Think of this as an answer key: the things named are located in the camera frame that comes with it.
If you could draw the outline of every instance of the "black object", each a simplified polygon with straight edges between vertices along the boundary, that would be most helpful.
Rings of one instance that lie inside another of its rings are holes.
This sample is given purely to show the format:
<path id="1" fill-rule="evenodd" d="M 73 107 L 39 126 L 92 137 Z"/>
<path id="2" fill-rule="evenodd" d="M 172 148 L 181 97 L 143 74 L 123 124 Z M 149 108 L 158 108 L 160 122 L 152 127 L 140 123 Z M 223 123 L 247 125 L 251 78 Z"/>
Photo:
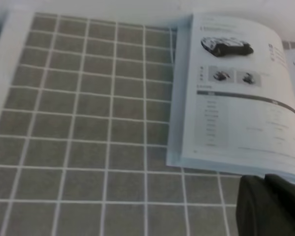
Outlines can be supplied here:
<path id="1" fill-rule="evenodd" d="M 218 81 L 223 81 L 227 78 L 230 78 L 229 74 L 224 71 L 217 71 L 213 77 Z"/>
<path id="2" fill-rule="evenodd" d="M 250 73 L 246 73 L 246 75 L 244 76 L 244 78 L 242 80 L 250 85 L 253 85 L 255 83 L 255 80 L 254 80 L 252 74 L 250 74 Z"/>
<path id="3" fill-rule="evenodd" d="M 276 175 L 243 176 L 236 220 L 239 236 L 295 236 L 295 186 Z"/>
<path id="4" fill-rule="evenodd" d="M 236 38 L 204 37 L 201 40 L 201 45 L 216 57 L 225 55 L 246 56 L 254 52 L 249 43 Z"/>

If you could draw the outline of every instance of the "gray tiled surface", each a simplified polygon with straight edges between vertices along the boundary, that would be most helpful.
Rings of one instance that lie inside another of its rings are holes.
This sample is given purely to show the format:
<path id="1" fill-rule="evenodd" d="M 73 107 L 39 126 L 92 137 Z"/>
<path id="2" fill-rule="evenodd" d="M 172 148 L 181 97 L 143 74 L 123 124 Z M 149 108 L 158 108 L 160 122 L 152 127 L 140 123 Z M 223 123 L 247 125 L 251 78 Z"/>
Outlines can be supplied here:
<path id="1" fill-rule="evenodd" d="M 166 166 L 176 31 L 56 17 L 0 118 L 2 236 L 236 236 L 238 176 Z"/>

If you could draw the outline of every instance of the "robot vacuum image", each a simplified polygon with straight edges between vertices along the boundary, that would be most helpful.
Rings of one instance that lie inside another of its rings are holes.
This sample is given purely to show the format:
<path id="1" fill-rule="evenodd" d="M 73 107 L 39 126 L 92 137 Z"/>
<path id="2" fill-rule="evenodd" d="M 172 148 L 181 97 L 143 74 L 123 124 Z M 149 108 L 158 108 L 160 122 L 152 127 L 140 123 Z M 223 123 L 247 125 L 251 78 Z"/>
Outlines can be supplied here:
<path id="1" fill-rule="evenodd" d="M 224 81 L 224 80 L 226 80 L 227 78 L 230 78 L 229 74 L 227 74 L 227 73 L 224 72 L 224 71 L 217 71 L 213 77 L 214 77 L 214 79 L 216 79 L 217 81 Z"/>
<path id="2" fill-rule="evenodd" d="M 250 73 L 246 73 L 246 75 L 244 76 L 244 78 L 242 78 L 242 80 L 244 82 L 246 82 L 247 84 L 253 85 L 256 81 L 254 80 L 254 77 L 252 74 Z"/>
<path id="3" fill-rule="evenodd" d="M 246 56 L 254 52 L 249 43 L 236 38 L 204 37 L 201 40 L 201 45 L 216 57 L 226 55 Z"/>

